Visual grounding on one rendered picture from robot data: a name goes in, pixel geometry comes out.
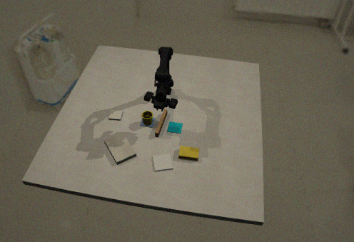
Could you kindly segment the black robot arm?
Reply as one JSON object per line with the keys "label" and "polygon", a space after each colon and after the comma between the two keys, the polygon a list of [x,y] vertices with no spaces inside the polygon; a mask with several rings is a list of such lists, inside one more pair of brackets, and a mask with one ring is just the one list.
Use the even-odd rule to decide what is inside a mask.
{"label": "black robot arm", "polygon": [[156,70],[154,82],[154,86],[157,86],[156,97],[153,103],[155,109],[166,107],[166,95],[171,95],[171,87],[173,87],[173,79],[169,74],[169,60],[171,59],[171,55],[173,55],[173,49],[161,47],[158,49],[159,54],[161,58],[160,65]]}

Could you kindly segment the yellow flat block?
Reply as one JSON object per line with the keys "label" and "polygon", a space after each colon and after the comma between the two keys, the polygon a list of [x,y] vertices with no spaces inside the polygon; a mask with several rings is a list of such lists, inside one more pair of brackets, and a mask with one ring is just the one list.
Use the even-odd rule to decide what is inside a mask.
{"label": "yellow flat block", "polygon": [[178,159],[198,161],[199,148],[180,146]]}

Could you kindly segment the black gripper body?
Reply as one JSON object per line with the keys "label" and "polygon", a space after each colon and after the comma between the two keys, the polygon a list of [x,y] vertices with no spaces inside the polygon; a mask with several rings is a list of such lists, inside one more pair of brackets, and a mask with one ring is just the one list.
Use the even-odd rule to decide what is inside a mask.
{"label": "black gripper body", "polygon": [[[145,96],[144,96],[144,101],[150,101],[152,99],[152,102],[154,102],[156,96],[153,96],[152,92],[147,91]],[[178,103],[177,99],[167,99],[166,98],[166,105],[168,105],[169,108],[175,109],[176,105]]]}

